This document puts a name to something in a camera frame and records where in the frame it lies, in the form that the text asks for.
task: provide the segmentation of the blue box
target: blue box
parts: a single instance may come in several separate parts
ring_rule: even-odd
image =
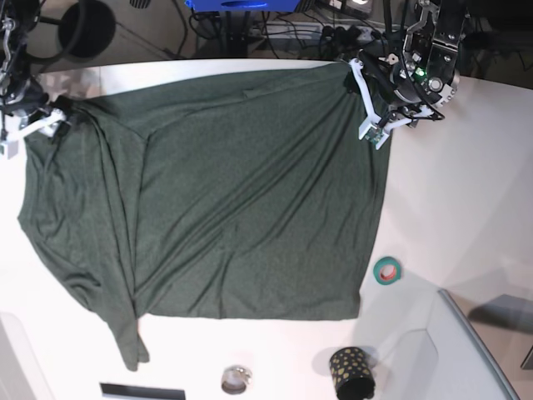
[[[293,12],[300,0],[186,0],[199,13],[208,11],[280,11]]]

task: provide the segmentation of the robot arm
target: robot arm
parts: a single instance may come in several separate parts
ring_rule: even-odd
[[[40,132],[50,138],[67,114],[49,103],[49,96],[30,73],[26,55],[27,32],[35,26],[39,1],[0,0],[4,59],[0,68],[0,158],[17,155],[19,142]],[[7,127],[7,117],[17,126]]]
[[[422,119],[444,119],[438,109],[457,91],[455,64],[466,9],[456,0],[442,0],[439,5],[418,0],[416,11],[418,21],[405,31],[402,27],[399,34],[403,43],[388,57],[377,60],[361,50],[358,58],[350,61],[367,114],[359,138],[369,140],[376,149],[394,128],[414,128]],[[376,114],[365,77],[377,80],[382,97],[389,103],[385,116]]]

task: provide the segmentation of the black rectangular object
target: black rectangular object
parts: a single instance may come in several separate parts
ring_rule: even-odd
[[[178,389],[159,389],[100,383],[102,394],[124,398],[142,398],[153,400],[185,400],[185,391]]]

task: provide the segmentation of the black container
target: black container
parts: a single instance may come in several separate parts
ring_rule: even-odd
[[[376,382],[358,347],[342,348],[330,358],[330,372],[339,400],[363,400],[374,397]]]
[[[64,48],[76,31],[79,17],[79,5],[74,4],[62,16],[57,35]],[[83,24],[82,35],[69,54],[76,58],[95,58],[111,44],[115,36],[117,22],[109,6],[98,0],[87,1],[87,16]]]

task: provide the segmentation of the electrical wire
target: electrical wire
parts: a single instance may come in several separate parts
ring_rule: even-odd
[[[0,103],[2,103],[2,108],[1,108],[1,111],[0,111],[0,114],[2,114],[0,116],[0,118],[2,119],[2,130],[0,131],[0,141],[4,142],[7,139],[6,113],[3,111],[3,109],[4,109],[5,105],[6,105],[6,100],[5,100],[4,96],[0,96]]]
[[[183,51],[183,47],[185,46],[185,43],[187,42],[187,37],[189,36],[189,28],[187,27],[187,21],[185,20],[185,16],[183,15],[183,11],[180,8],[180,5],[177,3],[176,0],[171,0],[171,1],[179,15],[180,20],[182,21],[182,26],[183,26],[182,42],[180,43],[180,47],[177,49],[177,53],[174,55],[174,58],[175,59],[187,59],[186,57],[182,56],[182,51]]]
[[[524,72],[527,73],[530,69],[533,68],[533,63],[531,63],[530,65],[526,67],[526,62],[524,61],[524,58],[522,57],[522,53],[521,52],[517,52],[517,53],[518,53],[518,57],[520,58],[520,62],[522,63],[522,68],[524,69]]]
[[[409,8],[409,0],[406,0],[406,2],[404,2],[404,5],[403,5],[403,13],[402,13],[402,16],[401,16],[401,20],[402,22],[404,22],[406,20],[406,18],[404,17],[403,14],[407,14],[407,9]],[[405,40],[405,35],[406,35],[406,31],[405,31],[405,25],[401,25],[400,26],[400,36],[402,37],[403,40]],[[406,67],[406,58],[403,54],[403,51],[399,51],[400,53],[400,62],[401,62],[401,67],[403,68],[403,70],[406,72],[406,80],[409,82],[409,84],[411,85],[411,87],[413,88],[413,90],[415,91],[415,93],[418,95],[418,97],[420,98],[420,100],[434,113],[435,117],[434,118],[431,118],[433,121],[442,121],[443,119],[445,119],[444,115],[442,115],[440,112],[438,112],[427,100],[426,100],[426,96],[422,93],[422,91],[416,86],[416,83],[413,81],[412,79],[412,76],[409,75],[408,71],[407,71],[407,67]]]
[[[198,15],[194,12],[194,10],[191,10],[191,11],[192,11],[192,14],[189,16],[189,27],[198,37],[202,39],[206,39],[206,40],[215,40],[221,36],[222,25],[217,26],[216,17],[214,15],[211,15],[211,14]],[[195,20],[202,28],[204,28],[202,25],[202,22],[209,21],[213,28],[213,34],[211,36],[206,36],[203,33],[200,33],[192,24],[192,20]]]
[[[268,21],[270,19],[270,11],[266,13],[266,20]],[[261,27],[261,35],[265,34],[265,30],[267,29],[267,24],[263,23]]]
[[[37,18],[37,16],[41,13],[42,11],[42,6],[44,6],[44,3],[46,3],[47,0],[42,0],[41,3],[39,4],[39,7],[37,7],[37,10],[35,10],[35,13],[33,14],[33,17],[32,17],[32,21],[35,21],[35,18]]]
[[[276,57],[279,60],[280,56],[277,55],[276,50],[274,50],[274,46],[272,46],[272,42],[270,41],[271,34],[268,33],[267,19],[265,18],[265,12],[261,11],[261,15],[262,15],[262,18],[263,18],[263,24],[264,24],[263,26],[265,28],[266,42],[268,43],[268,47],[271,49],[272,54],[274,54],[274,57]]]
[[[391,53],[391,40],[392,40],[391,0],[383,0],[383,20],[385,21],[385,36],[387,40],[386,50],[390,54]],[[402,16],[401,22],[402,23],[405,22],[404,16]]]
[[[294,36],[296,37],[298,44],[300,44],[300,49],[304,50],[305,48],[307,48],[307,45],[302,40],[300,40],[300,38],[298,37],[298,30],[296,29],[296,25],[294,23],[292,23],[291,21],[285,18],[282,18],[280,13],[278,13],[277,17],[274,19],[279,19],[280,21],[283,21],[284,23],[289,23],[292,26],[292,29],[294,30]]]
[[[311,29],[298,29],[298,32],[309,32],[309,33],[317,33],[317,31],[312,31]],[[294,30],[290,30],[290,31],[283,31],[283,32],[271,32],[271,33],[268,33],[269,36],[274,36],[274,35],[282,35],[282,34],[285,34],[285,33],[294,33]]]
[[[323,23],[320,19],[318,19],[318,18],[316,18],[316,17],[313,17],[312,15],[309,15],[309,14],[306,13],[306,12],[303,12],[302,14],[305,15],[306,17],[312,19],[313,21],[317,21],[318,23],[320,23],[320,24],[322,25],[322,27],[325,27],[325,26],[326,26],[326,25],[324,25],[324,23]]]
[[[0,8],[0,18],[3,17],[3,10],[6,7],[6,1],[7,0],[2,0],[2,7]]]
[[[333,11],[333,10],[330,10],[328,8],[326,10],[331,13],[331,16],[333,18],[333,27],[335,28],[335,15],[336,15],[336,13],[339,13],[341,15],[343,15],[343,14],[342,14],[341,11]],[[380,30],[377,29],[376,27],[372,26],[368,21],[365,21],[362,18],[359,18],[359,17],[356,17],[356,16],[352,16],[352,15],[350,15],[349,17],[356,19],[357,21],[359,21],[360,23],[365,25],[367,28],[369,28],[372,32],[374,32],[374,35],[376,37],[374,38],[374,40],[371,41],[371,43],[373,43],[375,40],[379,39],[381,41],[381,48],[383,50],[383,56],[386,56],[387,55],[387,53],[386,53],[386,45],[385,45],[385,41],[383,40],[383,34],[380,32]]]
[[[39,6],[39,10],[42,7],[42,5],[44,5],[45,2],[46,0],[42,0]],[[61,52],[51,57],[35,57],[35,56],[32,56],[31,54],[26,54],[27,59],[31,63],[42,64],[42,67],[38,73],[45,73],[46,70],[52,64],[64,58],[67,54],[69,54],[72,51],[74,46],[76,46],[78,40],[82,36],[83,29],[85,27],[85,20],[87,19],[87,3],[88,3],[88,0],[77,0],[77,4],[79,6],[79,13],[77,16],[76,28],[74,29],[74,33],[72,34],[70,41],[67,43],[67,46],[65,46]]]
[[[412,115],[407,115],[399,108],[394,111],[395,113],[399,113],[400,115],[404,116],[405,118],[409,118],[412,122],[414,121],[435,121],[432,117],[412,117]]]

